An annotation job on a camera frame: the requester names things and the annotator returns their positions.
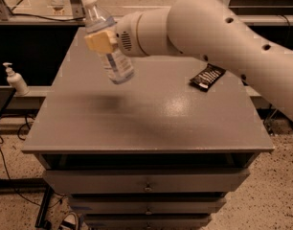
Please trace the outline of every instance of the gray tabletop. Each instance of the gray tabletop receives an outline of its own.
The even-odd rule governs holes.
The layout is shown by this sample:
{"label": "gray tabletop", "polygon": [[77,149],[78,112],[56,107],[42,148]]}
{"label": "gray tabletop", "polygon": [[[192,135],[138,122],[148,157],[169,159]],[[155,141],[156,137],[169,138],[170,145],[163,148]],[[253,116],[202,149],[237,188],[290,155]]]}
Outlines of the gray tabletop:
{"label": "gray tabletop", "polygon": [[206,64],[188,57],[132,59],[135,77],[110,82],[78,30],[26,153],[269,151],[241,81],[226,73],[208,93],[189,86]]}

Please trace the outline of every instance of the white pump bottle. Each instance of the white pump bottle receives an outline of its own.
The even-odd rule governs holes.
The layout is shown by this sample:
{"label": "white pump bottle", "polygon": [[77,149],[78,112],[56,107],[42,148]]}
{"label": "white pump bottle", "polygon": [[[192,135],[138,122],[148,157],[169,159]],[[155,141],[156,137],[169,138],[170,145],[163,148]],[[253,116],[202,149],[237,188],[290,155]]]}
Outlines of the white pump bottle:
{"label": "white pump bottle", "polygon": [[27,93],[29,93],[30,89],[28,85],[23,80],[22,76],[18,73],[15,73],[10,65],[12,63],[5,62],[3,65],[6,67],[6,73],[7,73],[7,82],[10,84],[11,87],[16,89],[16,96],[24,96]]}

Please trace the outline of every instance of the speckled floor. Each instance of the speckled floor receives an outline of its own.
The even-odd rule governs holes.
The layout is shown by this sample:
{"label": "speckled floor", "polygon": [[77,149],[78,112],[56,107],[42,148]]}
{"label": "speckled floor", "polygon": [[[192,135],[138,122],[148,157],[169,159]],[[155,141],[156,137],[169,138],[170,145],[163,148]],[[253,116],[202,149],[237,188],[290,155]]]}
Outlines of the speckled floor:
{"label": "speckled floor", "polygon": [[[1,129],[13,130],[2,133],[5,142],[1,146],[11,178],[40,177],[43,172],[32,155],[20,152],[24,141],[18,139],[16,128],[24,123],[23,118],[12,118],[5,119],[0,125]],[[251,175],[235,192],[227,194],[227,203],[213,215],[204,230],[293,230],[293,129],[285,119],[275,121],[273,129],[275,151],[263,153],[256,159],[250,167]],[[0,177],[7,178],[1,154]],[[24,196],[40,203],[43,194]],[[59,196],[55,195],[51,205],[58,199]],[[38,209],[16,194],[0,195],[0,230],[35,229]],[[52,223],[53,230],[57,230],[69,211],[66,198],[50,208],[47,220]]]}

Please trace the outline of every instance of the hand sanitizer bottle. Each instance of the hand sanitizer bottle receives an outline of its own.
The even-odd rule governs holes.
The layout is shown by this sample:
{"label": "hand sanitizer bottle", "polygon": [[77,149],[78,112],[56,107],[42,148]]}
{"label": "hand sanitizer bottle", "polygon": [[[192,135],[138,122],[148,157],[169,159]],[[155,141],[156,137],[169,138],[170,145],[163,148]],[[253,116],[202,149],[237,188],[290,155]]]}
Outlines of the hand sanitizer bottle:
{"label": "hand sanitizer bottle", "polygon": [[[114,18],[97,5],[97,0],[81,0],[81,2],[85,8],[85,28],[88,35],[107,30],[115,25]],[[98,55],[108,78],[114,83],[120,84],[133,77],[134,68],[130,58],[126,57],[118,47],[114,47],[108,54],[98,51]]]}
{"label": "hand sanitizer bottle", "polygon": [[12,63],[5,62],[3,65],[6,67],[7,73],[7,82],[10,84],[11,87],[16,89],[15,95],[16,96],[24,96],[29,93],[29,87],[23,80],[22,76],[18,73],[15,73],[10,65]]}

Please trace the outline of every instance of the robotic arm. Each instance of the robotic arm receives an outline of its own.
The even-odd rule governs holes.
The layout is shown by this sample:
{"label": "robotic arm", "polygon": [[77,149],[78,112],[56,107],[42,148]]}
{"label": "robotic arm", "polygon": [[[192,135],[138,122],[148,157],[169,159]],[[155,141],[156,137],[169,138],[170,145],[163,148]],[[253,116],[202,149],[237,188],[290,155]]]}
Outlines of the robotic arm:
{"label": "robotic arm", "polygon": [[218,0],[128,14],[116,36],[129,57],[187,56],[229,70],[293,122],[293,51],[255,34]]}

